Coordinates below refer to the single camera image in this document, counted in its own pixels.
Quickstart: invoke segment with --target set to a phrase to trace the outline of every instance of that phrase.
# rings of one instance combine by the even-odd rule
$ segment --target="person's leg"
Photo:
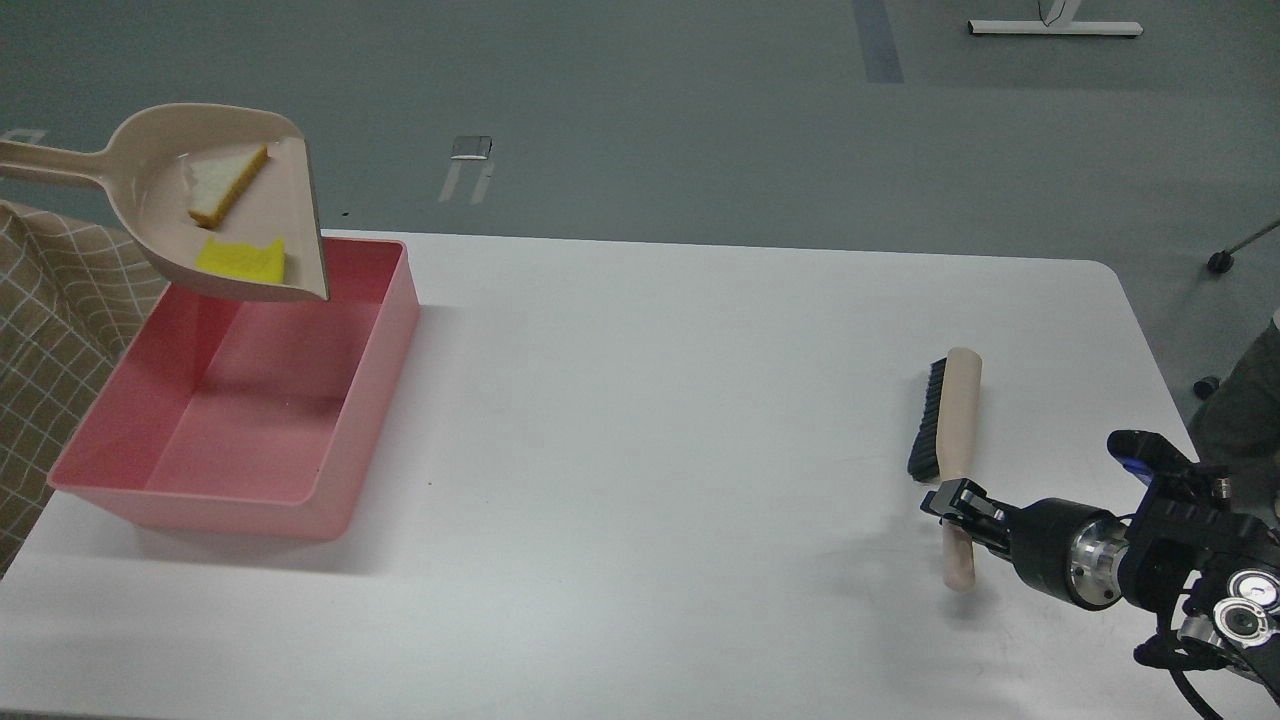
[[[1249,480],[1234,483],[1235,506],[1244,511],[1276,509],[1280,468],[1280,331],[1270,324],[1236,363],[1221,387],[1188,424],[1204,462],[1226,465]],[[1262,478],[1267,487],[1258,483]]]

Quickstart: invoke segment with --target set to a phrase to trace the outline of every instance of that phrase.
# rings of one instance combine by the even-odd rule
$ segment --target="blue tape on floor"
[[[902,82],[902,63],[897,59],[893,28],[888,24],[884,0],[852,0],[858,41],[863,46],[867,82]]]

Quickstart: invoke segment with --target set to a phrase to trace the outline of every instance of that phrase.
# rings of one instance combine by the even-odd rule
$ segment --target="dustpan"
[[[215,231],[187,215],[188,167],[266,145],[269,160]],[[246,301],[328,300],[324,250],[302,132],[282,115],[229,105],[159,105],[124,120],[106,147],[73,152],[0,141],[0,176],[96,186],[124,229],[170,282]],[[284,282],[230,278],[196,268],[212,234],[262,247],[284,240]]]

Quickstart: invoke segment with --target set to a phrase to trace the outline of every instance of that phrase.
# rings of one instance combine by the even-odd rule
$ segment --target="chair wheel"
[[[1194,392],[1196,397],[1201,400],[1208,400],[1208,396],[1217,392],[1217,386],[1221,382],[1222,380],[1215,375],[1204,375],[1203,378],[1196,380],[1196,384],[1192,386],[1192,392]]]
[[[1215,275],[1221,275],[1222,273],[1230,270],[1234,264],[1235,258],[1226,250],[1220,250],[1213,255],[1210,255],[1208,263],[1204,263],[1204,266],[1208,268],[1208,272]]]

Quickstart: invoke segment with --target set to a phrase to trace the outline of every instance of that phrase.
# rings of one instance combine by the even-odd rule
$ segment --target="pink tray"
[[[335,538],[417,323],[404,246],[325,238],[329,302],[170,286],[49,484],[140,525]]]

